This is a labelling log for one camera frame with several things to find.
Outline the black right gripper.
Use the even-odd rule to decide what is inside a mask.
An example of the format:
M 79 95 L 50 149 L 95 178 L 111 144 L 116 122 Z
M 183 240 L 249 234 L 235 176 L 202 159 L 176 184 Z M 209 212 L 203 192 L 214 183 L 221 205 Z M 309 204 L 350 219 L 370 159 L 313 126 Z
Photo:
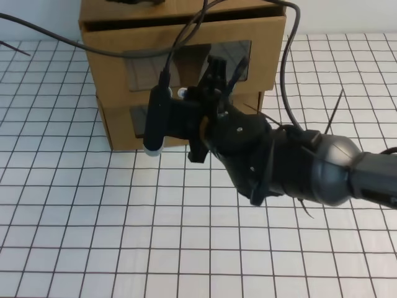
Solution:
M 188 158 L 203 163 L 212 153 L 226 168 L 238 193 L 260 206 L 275 193 L 270 189 L 274 141 L 272 127 L 262 114 L 245 114 L 229 101 L 235 84 L 248 66 L 242 57 L 223 92 L 215 89 L 218 60 L 208 66 L 196 86 L 189 86 L 185 98 L 172 99 L 167 135 L 188 140 Z

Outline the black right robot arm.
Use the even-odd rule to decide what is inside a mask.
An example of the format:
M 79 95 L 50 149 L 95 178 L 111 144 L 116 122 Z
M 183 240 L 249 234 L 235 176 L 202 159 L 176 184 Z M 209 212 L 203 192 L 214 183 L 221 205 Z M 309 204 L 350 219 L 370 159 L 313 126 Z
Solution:
M 212 153 L 252 205 L 288 195 L 328 206 L 349 198 L 396 207 L 396 155 L 360 150 L 347 137 L 292 125 L 271 127 L 264 114 L 230 103 L 226 62 L 210 57 L 198 85 L 171 101 L 167 134 L 189 142 L 189 160 Z

